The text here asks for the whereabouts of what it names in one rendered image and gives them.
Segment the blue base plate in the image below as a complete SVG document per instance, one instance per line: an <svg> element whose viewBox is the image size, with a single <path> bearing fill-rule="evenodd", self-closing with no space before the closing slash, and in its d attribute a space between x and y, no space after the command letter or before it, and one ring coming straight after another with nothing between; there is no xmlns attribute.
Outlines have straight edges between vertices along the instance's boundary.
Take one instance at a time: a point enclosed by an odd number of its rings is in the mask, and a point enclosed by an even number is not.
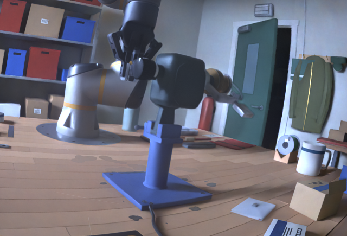
<svg viewBox="0 0 347 236"><path fill-rule="evenodd" d="M169 174L168 188L154 190L143 185L146 172L103 173L103 178L141 211L209 200L212 195Z"/></svg>

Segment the printed label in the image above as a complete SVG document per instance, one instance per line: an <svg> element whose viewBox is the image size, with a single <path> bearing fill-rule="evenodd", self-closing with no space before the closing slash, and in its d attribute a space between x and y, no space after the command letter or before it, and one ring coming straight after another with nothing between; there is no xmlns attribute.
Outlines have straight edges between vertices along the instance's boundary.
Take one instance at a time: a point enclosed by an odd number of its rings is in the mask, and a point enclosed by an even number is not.
<svg viewBox="0 0 347 236"><path fill-rule="evenodd" d="M41 23L48 24L48 19L41 19Z"/></svg>
<svg viewBox="0 0 347 236"><path fill-rule="evenodd" d="M34 109L34 114L41 114L41 109Z"/></svg>

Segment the mug handle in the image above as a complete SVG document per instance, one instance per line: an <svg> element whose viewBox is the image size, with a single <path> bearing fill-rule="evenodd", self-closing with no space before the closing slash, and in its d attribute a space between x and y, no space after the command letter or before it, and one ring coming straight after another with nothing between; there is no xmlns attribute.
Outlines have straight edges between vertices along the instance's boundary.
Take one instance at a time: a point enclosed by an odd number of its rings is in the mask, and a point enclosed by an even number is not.
<svg viewBox="0 0 347 236"><path fill-rule="evenodd" d="M322 170L325 170L327 168L327 166L330 163L330 159L331 159L331 151L330 150L326 150L325 152L329 154L329 157L328 157L328 160L327 160L327 163L326 163L325 167L322 167Z"/></svg>

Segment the red fire extinguisher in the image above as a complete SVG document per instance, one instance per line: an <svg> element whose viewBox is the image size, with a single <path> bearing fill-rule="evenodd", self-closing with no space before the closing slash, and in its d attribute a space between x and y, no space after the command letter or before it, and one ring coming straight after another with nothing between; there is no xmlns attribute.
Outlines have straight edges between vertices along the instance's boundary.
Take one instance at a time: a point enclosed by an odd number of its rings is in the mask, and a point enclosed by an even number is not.
<svg viewBox="0 0 347 236"><path fill-rule="evenodd" d="M211 96L207 96L202 101L201 114L199 120L199 129L210 131L212 117L214 113L215 100Z"/></svg>

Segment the dark doorway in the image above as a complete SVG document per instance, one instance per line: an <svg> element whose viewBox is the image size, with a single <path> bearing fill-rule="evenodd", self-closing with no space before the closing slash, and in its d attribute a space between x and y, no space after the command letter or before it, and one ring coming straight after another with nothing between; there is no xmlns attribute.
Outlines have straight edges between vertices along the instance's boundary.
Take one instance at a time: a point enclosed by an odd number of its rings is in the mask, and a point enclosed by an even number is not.
<svg viewBox="0 0 347 236"><path fill-rule="evenodd" d="M284 98L286 94L291 28L278 28L275 70L262 147L275 150L280 129Z"/></svg>

